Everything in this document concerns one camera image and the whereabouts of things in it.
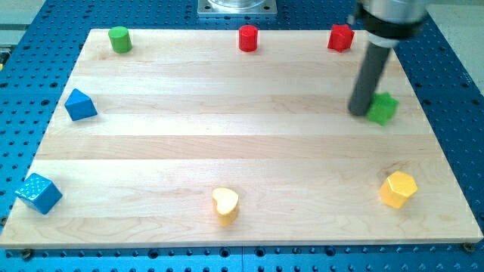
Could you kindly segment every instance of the yellow hexagonal prism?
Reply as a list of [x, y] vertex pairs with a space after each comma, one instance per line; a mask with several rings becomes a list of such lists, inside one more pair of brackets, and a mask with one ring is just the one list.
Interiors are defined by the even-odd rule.
[[386, 178], [380, 188], [380, 195], [383, 203], [400, 209], [417, 190], [414, 177], [397, 171]]

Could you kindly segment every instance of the wooden board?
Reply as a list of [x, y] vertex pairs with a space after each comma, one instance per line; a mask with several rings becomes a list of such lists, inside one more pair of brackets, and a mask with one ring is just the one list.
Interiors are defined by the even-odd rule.
[[[93, 29], [30, 169], [64, 198], [46, 216], [16, 201], [6, 248], [477, 242], [482, 233], [392, 53], [378, 91], [386, 127], [346, 105], [367, 38], [344, 54], [326, 31], [130, 30], [128, 54]], [[95, 118], [71, 122], [73, 88]], [[396, 170], [419, 191], [400, 210], [378, 190]], [[212, 190], [240, 194], [220, 227]]]

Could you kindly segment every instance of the blue cube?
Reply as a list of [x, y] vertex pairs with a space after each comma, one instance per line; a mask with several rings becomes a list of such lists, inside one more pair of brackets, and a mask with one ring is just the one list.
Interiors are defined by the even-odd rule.
[[91, 98], [76, 88], [72, 93], [70, 93], [70, 96], [67, 98], [64, 106], [66, 107], [66, 110], [73, 121], [98, 114]]
[[36, 173], [32, 173], [15, 194], [28, 207], [43, 215], [46, 215], [62, 197], [62, 193], [51, 180]]

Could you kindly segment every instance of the blue pegboard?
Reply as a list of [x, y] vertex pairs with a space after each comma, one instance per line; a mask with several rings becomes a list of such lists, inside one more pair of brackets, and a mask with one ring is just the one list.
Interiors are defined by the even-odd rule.
[[[237, 29], [251, 23], [260, 29], [330, 29], [345, 23], [353, 8], [353, 0], [278, 0], [276, 18], [198, 18], [194, 0], [47, 0], [0, 72], [0, 217], [11, 210], [14, 190], [35, 156], [91, 28]], [[422, 35], [402, 42], [396, 53], [482, 228], [484, 98], [432, 20]], [[0, 250], [0, 271], [484, 270], [484, 243], [235, 247], [225, 258], [221, 248], [208, 249], [210, 254], [206, 250]]]

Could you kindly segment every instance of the black cylindrical tool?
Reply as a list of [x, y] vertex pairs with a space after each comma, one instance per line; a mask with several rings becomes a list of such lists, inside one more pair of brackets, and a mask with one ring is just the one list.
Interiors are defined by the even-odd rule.
[[360, 73], [349, 101], [348, 109], [351, 114], [364, 116], [368, 112], [390, 50], [391, 48], [382, 48], [369, 42], [365, 60], [363, 60], [361, 65]]

